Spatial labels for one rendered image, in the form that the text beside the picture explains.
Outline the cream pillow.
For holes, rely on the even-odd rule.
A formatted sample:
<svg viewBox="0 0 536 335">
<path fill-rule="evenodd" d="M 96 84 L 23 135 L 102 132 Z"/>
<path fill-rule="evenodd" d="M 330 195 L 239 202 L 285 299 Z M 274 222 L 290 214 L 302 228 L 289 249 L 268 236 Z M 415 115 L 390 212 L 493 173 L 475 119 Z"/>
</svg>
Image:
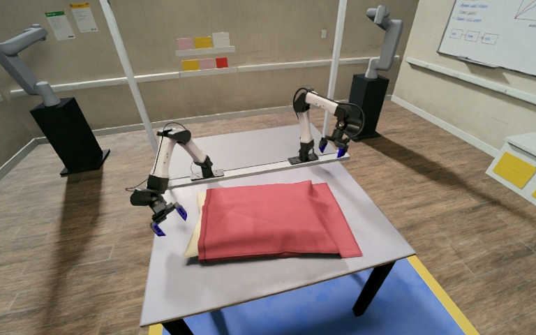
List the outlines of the cream pillow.
<svg viewBox="0 0 536 335">
<path fill-rule="evenodd" d="M 193 234 L 190 238 L 190 241 L 188 243 L 188 246 L 186 247 L 186 251 L 184 253 L 183 258 L 189 258 L 193 256 L 197 256 L 198 254 L 198 239 L 200 237 L 200 227 L 201 227 L 201 218 L 202 218 L 202 206 L 204 205 L 204 199 L 206 197 L 206 192 L 203 193 L 197 193 L 197 206 L 198 206 L 198 212 L 199 212 L 199 219 L 195 226 L 195 229 L 193 231 Z"/>
</svg>

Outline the red pillowcase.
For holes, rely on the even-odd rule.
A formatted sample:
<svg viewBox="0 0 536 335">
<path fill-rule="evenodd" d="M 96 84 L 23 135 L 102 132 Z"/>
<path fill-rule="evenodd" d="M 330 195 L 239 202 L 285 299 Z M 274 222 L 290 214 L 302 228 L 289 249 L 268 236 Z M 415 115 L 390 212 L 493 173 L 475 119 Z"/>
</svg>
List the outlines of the red pillowcase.
<svg viewBox="0 0 536 335">
<path fill-rule="evenodd" d="M 206 189 L 198 260 L 363 255 L 327 182 Z"/>
</svg>

